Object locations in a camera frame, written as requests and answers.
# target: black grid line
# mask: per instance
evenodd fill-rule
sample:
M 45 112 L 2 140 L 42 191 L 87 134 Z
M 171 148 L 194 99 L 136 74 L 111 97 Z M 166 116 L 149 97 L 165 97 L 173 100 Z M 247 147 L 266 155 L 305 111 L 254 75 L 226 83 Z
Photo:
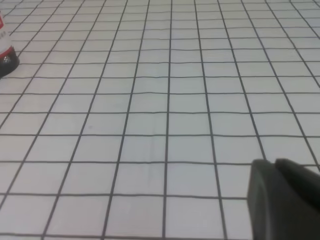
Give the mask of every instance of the black grid line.
M 207 115 L 208 115 L 208 122 L 209 122 L 209 130 L 211 134 L 211 147 L 212 147 L 212 156 L 213 156 L 213 162 L 217 162 L 217 157 L 216 157 L 216 149 L 215 149 L 215 140 L 214 137 L 212 136 L 214 131 L 212 127 L 212 119 L 211 119 L 211 114 L 210 114 L 210 106 L 209 106 L 209 99 L 208 99 L 208 91 L 207 91 L 207 82 L 206 82 L 206 77 L 205 77 L 205 67 L 204 67 L 204 62 L 203 62 L 203 52 L 201 48 L 201 40 L 200 40 L 200 30 L 199 30 L 199 22 L 198 22 L 198 11 L 197 11 L 197 4 L 196 0 L 193 0 L 194 3 L 194 10 L 195 10 L 195 19 L 196 19 L 196 27 L 197 27 L 197 34 L 198 34 L 198 42 L 199 42 L 199 49 L 200 49 L 200 58 L 201 58 L 201 69 L 202 69 L 202 78 L 203 78 L 203 86 L 204 86 L 204 92 L 205 92 L 205 103 L 206 103 L 206 109 L 207 109 Z M 220 186 L 220 179 L 219 179 L 219 171 L 217 166 L 214 166 L 214 173 L 215 173 L 215 181 L 216 181 L 216 189 L 217 189 L 217 194 L 219 199 L 219 208 L 220 208 L 220 217 L 221 217 L 221 222 L 222 222 L 222 231 L 223 231 L 223 238 L 227 239 L 228 234 L 227 234 L 227 224 L 226 224 L 226 217 L 225 217 L 225 212 L 224 212 L 224 206 L 221 200 L 221 186 Z
M 1 161 L 0 164 L 17 164 L 17 163 L 21 163 L 22 161 L 16 161 L 16 160 L 4 160 L 4 161 Z M 67 161 L 31 161 L 31 160 L 28 160 L 26 161 L 24 164 L 68 164 Z M 89 164 L 89 165 L 93 165 L 93 164 L 116 164 L 115 161 L 73 161 L 72 164 Z M 165 161 L 121 161 L 120 162 L 121 165 L 152 165 L 152 164 L 165 164 Z M 168 161 L 167 163 L 168 165 L 218 165 L 218 166 L 252 166 L 252 163 L 251 162 L 217 162 L 217 163 L 214 163 L 214 162 L 202 162 L 202 161 Z M 317 167 L 317 165 L 315 164 L 300 164 L 301 166 L 303 167 Z M 17 193 L 17 192 L 9 192 L 8 195 L 17 195 L 17 194 L 20 194 L 20 195 L 32 195 L 32 194 L 47 194 L 47 193 Z M 96 194 L 109 194 L 109 193 L 88 193 L 88 195 L 96 195 Z M 61 196 L 63 195 L 73 195 L 73 196 L 82 196 L 83 193 L 61 193 Z
M 49 7 L 43 7 L 45 9 L 53 9 L 55 8 L 55 6 L 49 6 Z M 73 6 L 64 6 L 64 8 L 68 9 L 68 8 L 74 8 Z M 95 8 L 101 8 L 101 6 L 85 6 L 83 7 L 84 9 L 95 9 Z M 102 6 L 102 8 L 108 8 L 108 9 L 112 9 L 112 8 L 118 8 L 118 6 Z M 23 7 L 20 9 L 33 9 L 33 7 Z M 315 9 L 315 8 L 308 8 L 308 9 L 303 9 L 306 11 L 313 11 L 313 10 L 319 10 L 319 9 Z M 237 9 L 237 10 L 223 10 L 224 12 L 241 12 L 242 9 Z M 264 9 L 256 9 L 256 10 L 248 10 L 249 12 L 267 12 L 268 10 L 264 10 Z M 289 12 L 292 11 L 291 9 L 282 9 L 282 10 L 274 10 L 274 11 L 282 11 L 282 12 Z M 150 11 L 150 14 L 169 14 L 171 11 Z M 197 11 L 198 13 L 218 13 L 219 10 L 211 10 L 211 11 Z M 194 11 L 172 11 L 173 14 L 188 14 L 188 13 L 194 13 Z M 107 12 L 107 14 L 110 15 L 118 15 L 118 12 Z M 138 15 L 138 14 L 143 14 L 143 12 L 126 12 L 126 15 Z
M 18 134 L 18 133 L 1 133 L 0 136 L 27 136 L 27 137 L 35 137 L 38 136 L 37 134 Z M 39 134 L 39 136 L 44 137 L 79 137 L 79 134 Z M 121 137 L 122 134 L 103 134 L 103 133 L 86 133 L 82 134 L 82 136 L 91 136 L 91 137 Z M 166 134 L 126 134 L 125 137 L 165 137 Z M 232 134 L 207 134 L 207 133 L 199 133 L 199 134 L 169 134 L 169 137 L 231 137 L 231 138 L 251 138 L 256 137 L 254 134 L 247 134 L 247 135 L 232 135 Z M 262 137 L 288 137 L 288 138 L 314 138 L 318 139 L 320 138 L 319 135 L 286 135 L 286 134 L 259 134 L 259 136 Z
M 164 152 L 164 179 L 163 179 L 163 212 L 162 212 L 162 237 L 166 237 L 167 229 L 167 184 L 168 184 L 168 152 L 169 152 L 169 118 L 170 118 L 170 80 L 171 80 L 171 39 L 172 39 L 172 13 L 173 0 L 171 0 L 170 12 L 170 40 L 169 40 L 169 56 L 168 56 L 168 87 L 166 99 L 166 129 L 165 129 L 165 152 Z
M 246 12 L 246 14 L 247 14 L 247 16 L 248 16 L 248 18 L 249 18 L 252 26 L 253 26 L 254 24 L 253 24 L 253 22 L 252 22 L 252 20 L 251 20 L 251 18 L 250 18 L 250 15 L 249 15 L 248 12 L 247 12 L 246 6 L 243 4 L 243 0 L 241 0 L 241 3 L 242 3 L 242 5 L 243 5 L 243 8 L 244 8 L 244 10 L 245 10 L 245 12 Z M 270 8 L 269 4 L 268 4 L 267 2 L 266 2 L 266 4 L 268 5 L 268 7 L 269 7 L 270 11 L 272 12 L 273 16 L 277 19 L 275 13 L 274 13 L 273 10 Z M 254 31 L 255 31 L 255 34 L 256 34 L 257 37 L 258 37 L 258 40 L 259 40 L 261 46 L 264 47 L 263 42 L 262 42 L 261 39 L 259 38 L 259 35 L 258 35 L 258 33 L 257 33 L 257 30 L 254 29 Z M 301 124 L 300 124 L 300 122 L 299 122 L 299 119 L 298 119 L 298 117 L 297 117 L 297 114 L 296 114 L 296 112 L 295 112 L 295 110 L 294 110 L 294 108 L 293 108 L 293 106 L 292 106 L 292 104 L 291 104 L 291 102 L 290 102 L 290 100 L 289 100 L 289 98 L 288 98 L 288 96 L 287 96 L 287 93 L 286 93 L 284 87 L 282 86 L 282 84 L 281 84 L 281 82 L 280 82 L 280 80 L 279 80 L 279 77 L 277 76 L 276 70 L 275 70 L 272 62 L 270 61 L 269 55 L 268 55 L 268 53 L 267 53 L 267 51 L 266 51 L 265 49 L 263 49 L 263 51 L 264 51 L 264 54 L 265 54 L 265 56 L 267 57 L 267 59 L 268 59 L 268 61 L 269 61 L 269 65 L 270 65 L 270 67 L 271 67 L 271 69 L 272 69 L 272 71 L 273 71 L 273 74 L 275 75 L 275 78 L 276 78 L 276 80 L 277 80 L 277 82 L 278 82 L 278 84 L 279 84 L 279 86 L 280 86 L 280 88 L 281 88 L 281 90 L 282 90 L 282 92 L 283 92 L 283 94 L 284 94 L 284 97 L 285 97 L 285 99 L 286 99 L 286 101 L 287 101 L 287 103 L 288 103 L 288 105 L 289 105 L 289 107 L 290 107 L 290 109 L 291 109 L 291 111 L 292 111 L 292 113 L 293 113 L 293 116 L 294 116 L 294 118 L 295 118 L 295 120 L 296 120 L 296 123 L 298 124 L 298 127 L 299 127 L 299 129 L 300 129 L 300 131 L 301 131 L 301 133 L 302 133 L 302 136 L 303 136 L 303 138 L 304 138 L 304 140 L 305 140 L 305 142 L 306 142 L 306 144 L 307 144 L 307 147 L 308 147 L 308 149 L 309 149 L 309 151 L 310 151 L 310 153 L 311 153 L 311 155 L 312 155 L 312 157 L 313 157 L 313 160 L 314 160 L 315 164 L 317 165 L 318 170 L 320 171 L 320 166 L 319 166 L 319 163 L 318 163 L 318 161 L 317 161 L 316 155 L 314 154 L 314 152 L 313 152 L 313 150 L 312 150 L 312 148 L 311 148 L 311 146 L 310 146 L 310 144 L 309 144 L 309 141 L 308 141 L 308 139 L 307 139 L 307 137 L 306 137 L 306 135 L 305 135 L 305 132 L 304 132 L 304 130 L 303 130 L 303 128 L 302 128 L 302 126 L 301 126 Z
M 130 95 L 130 92 L 111 92 L 111 93 L 97 93 L 96 95 Z M 167 95 L 167 92 L 157 92 L 157 91 L 143 91 L 143 92 L 134 92 L 133 95 L 143 95 L 143 94 L 161 94 L 161 95 Z M 190 93 L 178 93 L 178 92 L 171 92 L 170 95 L 204 95 L 205 92 L 190 92 Z M 243 95 L 243 92 L 208 92 L 208 95 Z M 247 95 L 282 95 L 282 92 L 247 92 Z M 304 95 L 318 95 L 320 94 L 320 91 L 313 92 L 313 91 L 292 91 L 287 92 L 288 95 L 297 95 L 297 94 L 304 94 Z M 21 95 L 21 93 L 0 93 L 1 95 Z M 36 92 L 26 92 L 23 95 L 57 95 L 57 93 L 36 93 Z M 93 93 L 60 93 L 59 95 L 93 95 Z
M 200 64 L 201 61 L 179 61 L 179 62 L 169 62 L 169 61 L 141 61 L 140 64 Z M 203 61 L 203 63 L 207 64 L 237 64 L 237 63 L 268 63 L 268 61 Z M 296 61 L 272 61 L 272 63 L 320 63 L 320 60 L 310 60 L 310 61 L 303 61 L 303 60 L 296 60 Z M 71 63 L 56 63 L 56 62 L 46 62 L 47 65 L 65 65 L 65 64 L 71 64 Z M 102 62 L 79 62 L 75 65 L 96 65 L 96 64 L 102 64 Z M 109 62 L 108 64 L 135 64 L 134 61 L 118 61 L 118 62 Z M 21 65 L 39 65 L 39 63 L 21 63 Z
M 143 78 L 148 78 L 148 79 L 163 79 L 167 78 L 168 76 L 139 76 L 136 77 L 137 79 L 143 79 Z M 190 78 L 201 78 L 202 76 L 171 76 L 172 79 L 190 79 Z M 206 78 L 238 78 L 238 76 L 234 75 L 221 75 L 221 76 L 205 76 Z M 275 75 L 242 75 L 242 78 L 274 78 Z M 310 75 L 278 75 L 279 78 L 309 78 Z M 6 79 L 30 79 L 29 76 L 26 77 L 5 77 Z M 49 77 L 49 76 L 41 76 L 42 79 L 57 79 L 61 77 Z M 132 79 L 132 76 L 118 76 L 118 77 L 103 77 L 103 79 Z M 68 77 L 68 79 L 88 79 L 88 77 Z
M 115 170 L 114 170 L 114 177 L 113 177 L 113 180 L 112 180 L 112 186 L 111 186 L 111 190 L 110 190 L 110 194 L 111 195 L 109 197 L 109 201 L 108 201 L 108 205 L 107 205 L 107 209 L 106 209 L 106 214 L 105 214 L 105 219 L 104 219 L 104 224 L 103 224 L 101 240 L 103 240 L 105 238 L 107 227 L 108 227 L 111 204 L 112 204 L 113 194 L 114 194 L 114 191 L 115 191 L 115 186 L 116 186 L 116 181 L 117 181 L 117 174 L 118 174 L 118 170 L 119 170 L 119 164 L 120 164 L 122 149 L 123 149 L 123 145 L 124 145 L 124 141 L 125 141 L 125 134 L 126 134 L 126 130 L 127 130 L 128 118 L 129 118 L 129 113 L 130 113 L 132 97 L 133 97 L 132 93 L 134 92 L 134 88 L 135 88 L 135 82 L 136 82 L 136 77 L 137 77 L 137 72 L 138 72 L 141 48 L 142 48 L 142 44 L 143 44 L 143 39 L 144 39 L 144 34 L 145 34 L 145 29 L 146 29 L 146 24 L 147 24 L 147 19 L 148 19 L 149 6 L 150 6 L 150 0 L 148 0 L 148 5 L 146 7 L 144 26 L 143 26 L 143 31 L 142 31 L 142 35 L 141 35 L 139 52 L 138 52 L 138 56 L 137 56 L 137 60 L 136 60 L 136 66 L 135 66 L 135 70 L 134 70 L 134 77 L 133 77 L 133 81 L 132 81 L 131 94 L 130 94 L 130 98 L 129 98 L 127 113 L 125 115 L 125 121 L 124 121 L 123 133 L 122 133 L 122 136 L 121 136 L 119 154 L 118 154 L 118 158 L 117 158 L 117 162 L 116 162 L 116 166 L 115 166 Z
M 40 237 L 40 234 L 18 234 L 18 233 L 0 233 L 0 236 L 10 236 L 10 237 Z M 47 234 L 48 238 L 66 238 L 66 239 L 99 239 L 97 235 L 63 235 L 63 234 Z M 123 239 L 123 240 L 162 240 L 160 237 L 145 237 L 145 236 L 105 236 L 104 239 Z M 168 240 L 181 240 L 179 237 L 168 237 Z M 194 240 L 194 238 L 183 238 L 184 240 Z M 226 240 L 225 238 L 197 238 L 199 240 Z M 245 238 L 229 238 L 228 240 L 251 240 Z
M 36 16 L 48 16 L 49 14 L 37 14 Z M 56 13 L 55 16 L 70 16 L 70 15 L 73 15 L 73 14 L 65 14 L 65 13 Z M 77 16 L 80 16 L 80 15 L 92 15 L 92 13 L 78 13 Z M 28 14 L 24 14 L 24 15 L 10 15 L 11 17 L 24 17 L 24 16 L 28 16 Z M 246 18 L 226 18 L 227 20 L 245 20 Z M 270 17 L 252 17 L 251 18 L 252 20 L 270 20 L 270 19 L 273 19 L 273 18 L 270 18 Z M 278 19 L 287 19 L 287 20 L 294 20 L 294 19 L 300 19 L 300 17 L 278 17 Z M 320 19 L 320 17 L 316 17 L 316 16 L 313 16 L 313 17 L 305 17 L 305 19 Z M 201 19 L 199 21 L 218 21 L 218 20 L 222 20 L 222 18 L 206 18 L 206 19 Z M 148 20 L 149 22 L 166 22 L 166 21 L 170 21 L 170 19 L 150 19 Z M 172 20 L 173 22 L 174 21 L 179 21 L 179 22 L 190 22 L 190 21 L 195 21 L 194 19 L 173 19 Z M 118 23 L 119 21 L 116 21 L 116 20 L 106 20 L 106 21 L 103 21 L 103 20 L 100 20 L 100 21 L 97 21 L 97 23 Z M 123 23 L 125 22 L 143 22 L 141 20 L 135 20 L 135 19 L 132 19 L 132 20 L 122 20 Z

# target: grid paper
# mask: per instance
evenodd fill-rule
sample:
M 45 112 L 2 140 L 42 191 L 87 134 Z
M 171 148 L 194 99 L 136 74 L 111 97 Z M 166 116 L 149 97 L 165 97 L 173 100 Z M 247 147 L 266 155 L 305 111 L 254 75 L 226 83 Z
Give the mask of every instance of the grid paper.
M 0 240 L 251 240 L 252 160 L 319 172 L 319 1 L 0 9 Z

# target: black object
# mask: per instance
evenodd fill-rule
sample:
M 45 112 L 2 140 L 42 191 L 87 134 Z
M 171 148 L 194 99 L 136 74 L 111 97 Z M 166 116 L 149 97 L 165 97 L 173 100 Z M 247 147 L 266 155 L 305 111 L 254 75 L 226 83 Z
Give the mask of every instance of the black object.
M 14 71 L 19 65 L 15 49 L 12 47 L 7 55 L 0 57 L 0 78 Z
M 18 65 L 19 58 L 12 46 L 4 18 L 0 13 L 0 78 L 11 73 Z
M 253 240 L 320 240 L 320 176 L 293 161 L 254 160 L 247 202 Z

